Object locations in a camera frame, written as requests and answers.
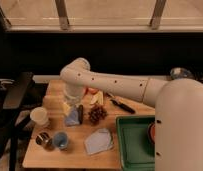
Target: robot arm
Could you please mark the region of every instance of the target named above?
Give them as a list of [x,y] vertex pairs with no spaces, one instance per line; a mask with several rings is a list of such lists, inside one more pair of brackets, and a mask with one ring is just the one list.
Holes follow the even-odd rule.
[[75,98],[83,87],[88,86],[155,107],[157,95],[167,83],[147,77],[102,74],[89,70],[90,65],[84,58],[78,58],[62,69],[60,76],[67,83],[67,96]]
[[62,69],[68,99],[76,99],[89,86],[155,107],[155,170],[203,171],[203,84],[89,70],[83,58]]

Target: wooden table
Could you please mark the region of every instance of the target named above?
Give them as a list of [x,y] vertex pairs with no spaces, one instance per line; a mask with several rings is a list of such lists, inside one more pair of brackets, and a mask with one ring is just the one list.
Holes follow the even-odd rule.
[[[64,83],[61,80],[50,81],[43,99],[43,106],[48,110],[51,124],[49,128],[40,128],[37,125],[34,127],[23,166],[25,168],[120,169],[121,164],[115,119],[117,116],[129,116],[130,114],[114,106],[108,97],[104,97],[104,107],[108,112],[108,116],[104,120],[101,120],[98,125],[93,126],[88,120],[88,111],[92,108],[92,105],[90,105],[92,95],[88,93],[82,100],[84,106],[83,124],[67,127],[63,123],[63,89]],[[121,97],[117,98],[134,108],[137,115],[154,115],[155,113],[153,108],[141,103]],[[87,155],[84,140],[97,129],[104,127],[111,131],[114,147],[111,150],[98,154]],[[35,138],[38,133],[43,131],[48,132],[51,137],[57,131],[65,131],[70,139],[67,150],[60,151],[54,149],[46,151],[37,145]]]

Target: metal cup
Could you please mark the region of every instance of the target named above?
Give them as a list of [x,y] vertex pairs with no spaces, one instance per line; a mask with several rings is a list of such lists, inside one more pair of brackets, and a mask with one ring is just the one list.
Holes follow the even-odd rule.
[[41,132],[37,135],[36,143],[46,149],[52,148],[52,139],[46,132]]

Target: orange object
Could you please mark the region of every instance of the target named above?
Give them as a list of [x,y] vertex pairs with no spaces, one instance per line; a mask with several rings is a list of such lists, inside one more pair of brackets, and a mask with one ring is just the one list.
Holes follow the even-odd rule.
[[155,144],[155,123],[151,123],[148,127],[148,136],[152,144]]
[[98,89],[95,89],[95,88],[88,88],[88,91],[89,91],[91,94],[96,94],[99,90],[98,90]]

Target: green tray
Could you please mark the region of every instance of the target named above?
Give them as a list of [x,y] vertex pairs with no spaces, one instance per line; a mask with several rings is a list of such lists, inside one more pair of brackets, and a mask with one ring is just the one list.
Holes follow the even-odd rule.
[[154,171],[154,145],[147,130],[154,116],[122,116],[116,118],[121,165],[123,171]]

